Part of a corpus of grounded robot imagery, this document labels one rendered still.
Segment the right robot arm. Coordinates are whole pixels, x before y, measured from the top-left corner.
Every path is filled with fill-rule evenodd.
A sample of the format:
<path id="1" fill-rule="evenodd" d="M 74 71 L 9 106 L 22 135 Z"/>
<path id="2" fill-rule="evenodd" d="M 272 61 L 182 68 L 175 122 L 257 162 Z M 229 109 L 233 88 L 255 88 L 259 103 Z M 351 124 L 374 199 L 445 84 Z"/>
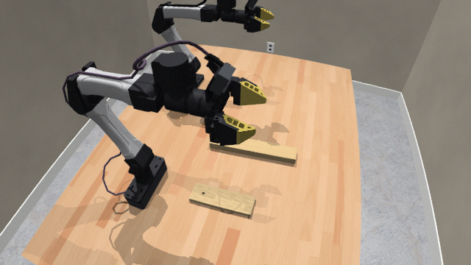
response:
<path id="1" fill-rule="evenodd" d="M 221 95 L 236 70 L 229 63 L 223 64 L 216 58 L 204 57 L 208 61 L 207 67 L 213 73 L 205 89 L 206 103 L 209 103 L 214 93 Z M 122 124 L 105 97 L 120 100 L 145 112 L 158 113 L 164 106 L 167 110 L 188 114 L 188 99 L 194 89 L 189 87 L 191 78 L 187 54 L 161 53 L 151 62 L 151 66 L 153 74 L 136 74 L 133 79 L 119 79 L 115 77 L 132 75 L 100 71 L 96 69 L 95 62 L 90 61 L 82 67 L 82 71 L 112 77 L 82 73 L 74 74 L 67 80 L 71 108 L 95 121 L 125 158 L 124 162 L 130 167 L 128 172 L 135 177 L 124 192 L 124 197 L 136 203 L 142 202 L 165 159 L 154 155 L 149 146 L 138 140 Z"/>

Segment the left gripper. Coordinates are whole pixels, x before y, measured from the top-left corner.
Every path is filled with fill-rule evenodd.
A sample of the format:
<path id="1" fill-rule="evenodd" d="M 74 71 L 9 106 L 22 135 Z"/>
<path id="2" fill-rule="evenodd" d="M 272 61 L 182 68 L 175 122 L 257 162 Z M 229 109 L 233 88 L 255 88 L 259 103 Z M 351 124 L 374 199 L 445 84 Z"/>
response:
<path id="1" fill-rule="evenodd" d="M 244 29 L 247 32 L 259 32 L 269 28 L 270 24 L 265 21 L 271 19 L 274 19 L 274 15 L 260 6 L 249 8 L 246 14 L 244 14 L 244 10 L 236 10 L 235 12 L 235 23 L 244 24 Z"/>

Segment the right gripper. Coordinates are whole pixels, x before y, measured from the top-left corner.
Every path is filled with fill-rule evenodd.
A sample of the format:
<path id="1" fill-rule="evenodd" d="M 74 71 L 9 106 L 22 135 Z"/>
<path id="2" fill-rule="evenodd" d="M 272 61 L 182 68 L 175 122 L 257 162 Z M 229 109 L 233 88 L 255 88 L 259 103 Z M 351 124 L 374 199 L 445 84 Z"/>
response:
<path id="1" fill-rule="evenodd" d="M 241 144 L 256 132 L 254 127 L 224 114 L 223 109 L 230 96 L 234 105 L 266 104 L 266 96 L 258 85 L 234 76 L 231 76 L 221 95 L 214 94 L 209 103 L 205 101 L 205 90 L 198 88 L 192 90 L 188 100 L 189 114 L 205 118 L 205 132 L 210 134 L 210 142 L 220 146 Z"/>

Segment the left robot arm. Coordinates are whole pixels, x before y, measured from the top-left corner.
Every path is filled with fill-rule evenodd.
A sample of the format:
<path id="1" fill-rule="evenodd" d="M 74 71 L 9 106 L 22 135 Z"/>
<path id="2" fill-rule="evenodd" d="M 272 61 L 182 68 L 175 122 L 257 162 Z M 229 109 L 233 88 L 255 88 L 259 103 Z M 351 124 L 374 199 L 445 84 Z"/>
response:
<path id="1" fill-rule="evenodd" d="M 245 6 L 244 14 L 253 8 L 257 0 L 249 0 Z M 201 22 L 222 21 L 235 22 L 236 0 L 217 0 L 217 5 L 206 4 L 198 7 L 192 6 L 160 6 L 156 9 L 152 21 L 152 28 L 158 34 L 161 34 L 167 42 L 182 40 L 179 36 L 176 27 L 174 26 L 173 18 L 190 18 L 196 19 Z M 196 74 L 201 67 L 201 63 L 195 57 L 185 44 L 177 44 L 171 46 L 174 52 L 183 52 L 188 55 L 189 71 L 191 77 L 191 84 L 189 87 L 196 88 L 204 74 Z M 196 77 L 195 77 L 196 75 Z"/>

